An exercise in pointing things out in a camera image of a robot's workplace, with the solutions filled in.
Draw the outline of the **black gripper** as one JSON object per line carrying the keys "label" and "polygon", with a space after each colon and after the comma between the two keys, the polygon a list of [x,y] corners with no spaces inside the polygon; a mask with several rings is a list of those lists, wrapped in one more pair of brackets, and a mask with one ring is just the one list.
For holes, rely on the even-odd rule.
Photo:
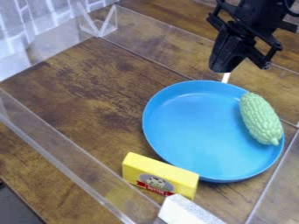
{"label": "black gripper", "polygon": [[274,32],[284,18],[279,0],[240,0],[238,5],[216,0],[207,21],[219,31],[209,56],[209,69],[231,73],[244,59],[268,69],[271,59],[283,50]]}

